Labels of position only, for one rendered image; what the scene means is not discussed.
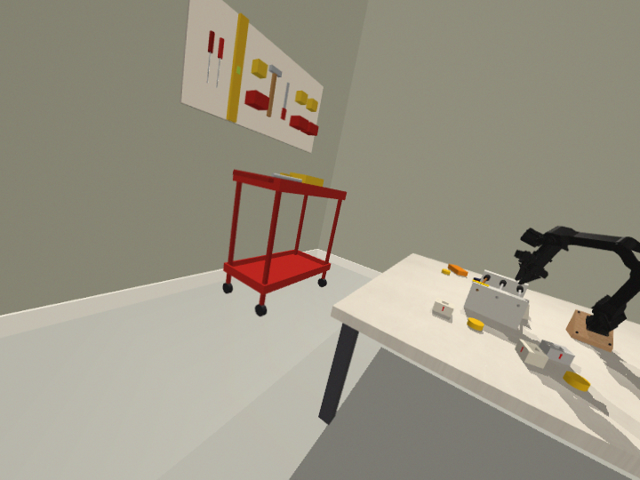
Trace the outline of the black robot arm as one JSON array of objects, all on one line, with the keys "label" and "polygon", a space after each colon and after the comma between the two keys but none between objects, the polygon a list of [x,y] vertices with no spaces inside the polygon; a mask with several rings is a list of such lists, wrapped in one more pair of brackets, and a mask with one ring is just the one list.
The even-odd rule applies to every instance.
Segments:
[{"label": "black robot arm", "polygon": [[[587,316],[587,331],[609,336],[609,332],[619,328],[627,319],[624,311],[627,303],[640,291],[640,261],[632,251],[640,253],[640,243],[631,236],[608,236],[574,231],[562,226],[541,232],[528,228],[520,240],[532,247],[540,247],[541,252],[551,257],[560,250],[568,250],[568,245],[597,248],[617,253],[627,268],[631,269],[629,280],[611,297],[606,295],[592,309],[593,316]],[[631,251],[632,250],[632,251]],[[607,335],[606,335],[607,334]]]}]

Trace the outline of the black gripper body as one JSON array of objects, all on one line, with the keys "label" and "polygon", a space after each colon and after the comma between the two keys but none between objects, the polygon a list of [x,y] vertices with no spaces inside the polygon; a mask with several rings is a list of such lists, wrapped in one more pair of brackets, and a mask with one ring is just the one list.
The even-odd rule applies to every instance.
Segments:
[{"label": "black gripper body", "polygon": [[544,267],[548,264],[548,262],[552,262],[553,257],[539,250],[533,252],[533,254],[539,255],[536,261],[533,262],[533,264],[524,259],[519,259],[518,261],[521,262],[524,267],[528,268],[533,274],[546,278],[548,276],[548,272],[544,270]]}]

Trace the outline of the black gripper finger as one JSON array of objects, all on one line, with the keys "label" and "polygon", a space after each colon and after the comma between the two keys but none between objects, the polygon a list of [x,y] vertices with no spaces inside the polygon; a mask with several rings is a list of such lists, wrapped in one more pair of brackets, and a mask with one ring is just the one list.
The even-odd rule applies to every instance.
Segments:
[{"label": "black gripper finger", "polygon": [[525,284],[528,283],[532,280],[541,278],[538,275],[533,274],[530,270],[528,270],[527,268],[524,268],[524,275],[522,276],[522,279],[518,282],[519,284]]},{"label": "black gripper finger", "polygon": [[523,275],[524,275],[524,273],[525,273],[525,272],[524,272],[524,268],[525,268],[525,267],[524,267],[521,263],[519,263],[519,266],[520,266],[520,269],[519,269],[519,271],[518,271],[518,273],[517,273],[517,275],[516,275],[515,281],[520,281],[520,280],[522,279],[522,276],[523,276]]}]

